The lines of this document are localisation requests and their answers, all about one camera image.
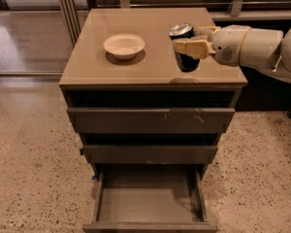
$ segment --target tabletop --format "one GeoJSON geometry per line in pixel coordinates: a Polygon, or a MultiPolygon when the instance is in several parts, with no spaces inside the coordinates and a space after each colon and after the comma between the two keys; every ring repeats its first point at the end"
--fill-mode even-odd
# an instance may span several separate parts
{"type": "Polygon", "coordinates": [[[193,27],[214,25],[203,8],[93,9],[59,84],[246,85],[239,67],[220,65],[211,57],[201,60],[193,72],[180,71],[168,32],[184,22],[193,27]],[[117,60],[103,47],[109,37],[121,33],[139,35],[145,41],[144,50],[133,59],[117,60]]]}

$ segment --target can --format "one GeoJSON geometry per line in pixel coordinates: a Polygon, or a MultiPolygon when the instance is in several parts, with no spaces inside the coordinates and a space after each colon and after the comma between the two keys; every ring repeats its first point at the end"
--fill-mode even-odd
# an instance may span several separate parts
{"type": "MultiPolygon", "coordinates": [[[[178,24],[171,28],[169,31],[169,37],[171,40],[179,38],[191,38],[195,36],[194,28],[189,23],[178,24]]],[[[182,72],[191,72],[194,71],[199,63],[199,59],[192,58],[186,54],[175,52],[177,65],[182,72]]]]}

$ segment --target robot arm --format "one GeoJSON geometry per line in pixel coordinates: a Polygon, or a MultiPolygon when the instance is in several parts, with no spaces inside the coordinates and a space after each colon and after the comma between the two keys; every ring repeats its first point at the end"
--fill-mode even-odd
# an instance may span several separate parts
{"type": "Polygon", "coordinates": [[[254,68],[262,74],[291,83],[291,29],[283,38],[277,30],[231,25],[198,27],[196,37],[173,40],[175,51],[222,65],[254,68]]]}

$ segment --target cabinet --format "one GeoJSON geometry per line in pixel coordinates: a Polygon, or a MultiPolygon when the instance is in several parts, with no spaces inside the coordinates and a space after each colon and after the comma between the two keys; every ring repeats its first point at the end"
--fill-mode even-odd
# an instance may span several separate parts
{"type": "Polygon", "coordinates": [[[60,81],[98,177],[85,232],[216,232],[200,181],[246,80],[211,58],[179,70],[168,28],[192,18],[211,23],[203,9],[99,10],[85,23],[60,81]],[[111,61],[102,44],[121,30],[144,38],[143,58],[111,61]]]}

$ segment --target brown drawer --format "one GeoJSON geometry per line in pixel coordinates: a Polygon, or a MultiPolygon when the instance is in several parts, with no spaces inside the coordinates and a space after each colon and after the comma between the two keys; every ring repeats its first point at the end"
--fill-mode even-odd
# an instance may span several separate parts
{"type": "Polygon", "coordinates": [[[217,146],[84,145],[82,152],[95,163],[209,164],[217,146]]]}
{"type": "Polygon", "coordinates": [[[86,233],[216,232],[190,165],[103,165],[86,233]]]}
{"type": "Polygon", "coordinates": [[[231,108],[68,109],[77,133],[99,134],[224,133],[234,112],[231,108]]]}

